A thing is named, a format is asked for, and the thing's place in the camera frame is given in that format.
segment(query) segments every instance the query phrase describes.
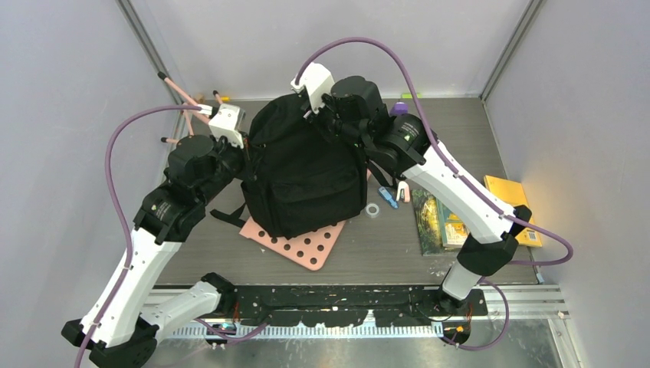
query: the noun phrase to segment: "white wall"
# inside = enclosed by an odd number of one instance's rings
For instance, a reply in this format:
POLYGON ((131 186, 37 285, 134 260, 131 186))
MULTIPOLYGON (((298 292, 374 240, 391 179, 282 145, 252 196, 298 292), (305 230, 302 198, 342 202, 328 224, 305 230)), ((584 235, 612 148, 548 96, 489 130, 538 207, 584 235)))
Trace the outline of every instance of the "white wall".
MULTIPOLYGON (((122 120, 171 103, 115 2, 6 2, 0 11, 0 357, 72 366, 60 335, 99 297, 124 249, 103 156, 122 120)), ((118 140, 118 196, 132 219, 165 158, 174 113, 118 140)))
MULTIPOLYGON (((594 367, 647 366, 650 2, 547 2, 488 112, 536 220, 576 247, 559 282, 594 367)), ((536 259, 564 250, 549 240, 536 259)))
MULTIPOLYGON (((428 97, 477 96, 528 0, 134 0, 172 72, 193 93, 215 88, 268 98, 315 50, 338 38, 384 42, 428 97)), ((408 92, 392 60, 369 45, 345 45, 320 62, 335 78, 375 81, 385 97, 408 92)))

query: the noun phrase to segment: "roll of tape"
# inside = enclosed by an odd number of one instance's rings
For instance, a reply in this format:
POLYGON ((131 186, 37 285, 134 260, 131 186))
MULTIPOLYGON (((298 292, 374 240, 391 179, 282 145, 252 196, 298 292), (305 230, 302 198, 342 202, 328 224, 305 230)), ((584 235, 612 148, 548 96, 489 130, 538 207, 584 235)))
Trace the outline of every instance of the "roll of tape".
POLYGON ((379 216, 379 206, 375 203, 368 203, 366 206, 366 215, 371 219, 379 216))

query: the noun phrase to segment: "pink perforated board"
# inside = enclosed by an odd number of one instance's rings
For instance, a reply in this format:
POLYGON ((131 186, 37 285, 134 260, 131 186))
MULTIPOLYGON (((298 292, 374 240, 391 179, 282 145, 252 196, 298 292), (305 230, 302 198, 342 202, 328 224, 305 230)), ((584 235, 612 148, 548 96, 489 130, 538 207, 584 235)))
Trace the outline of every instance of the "pink perforated board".
POLYGON ((343 225, 345 221, 287 240, 268 236, 266 231, 250 217, 241 228, 239 235, 254 240, 311 271, 317 271, 325 264, 343 225))

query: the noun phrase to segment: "book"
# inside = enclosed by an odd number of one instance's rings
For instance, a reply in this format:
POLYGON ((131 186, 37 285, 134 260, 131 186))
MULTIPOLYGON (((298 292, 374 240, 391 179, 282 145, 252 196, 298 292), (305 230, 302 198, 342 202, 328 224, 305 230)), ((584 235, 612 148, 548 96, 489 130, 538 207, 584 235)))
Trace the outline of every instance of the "book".
MULTIPOLYGON (((526 200, 526 194, 524 193, 524 186, 522 186, 520 182, 513 182, 512 180, 500 179, 489 175, 486 175, 483 180, 485 188, 500 200, 512 205, 513 207, 518 205, 525 205, 528 207, 528 201, 526 200)), ((517 235, 516 239, 521 245, 527 245, 529 247, 542 246, 540 233, 529 228, 525 228, 519 235, 517 235)))
POLYGON ((418 226, 422 255, 438 255, 447 249, 442 246, 442 234, 438 221, 438 200, 424 189, 411 191, 411 202, 418 226))
POLYGON ((446 248, 461 248, 469 235, 469 230, 463 221, 447 206, 436 199, 438 220, 442 235, 442 246, 446 248))

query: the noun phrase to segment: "black backpack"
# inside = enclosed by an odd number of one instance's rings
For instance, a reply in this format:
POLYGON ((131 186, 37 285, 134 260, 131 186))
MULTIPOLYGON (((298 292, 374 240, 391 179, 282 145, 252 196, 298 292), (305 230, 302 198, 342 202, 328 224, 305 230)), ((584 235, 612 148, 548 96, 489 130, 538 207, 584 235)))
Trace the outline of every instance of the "black backpack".
MULTIPOLYGON (((331 115, 321 113, 308 123, 306 101, 298 94, 272 100, 253 118, 248 133, 241 190, 252 218, 273 237, 335 225, 366 206, 366 154, 325 140, 317 125, 331 115)), ((230 223, 236 218, 241 226, 242 211, 243 206, 230 215, 211 213, 230 223)))

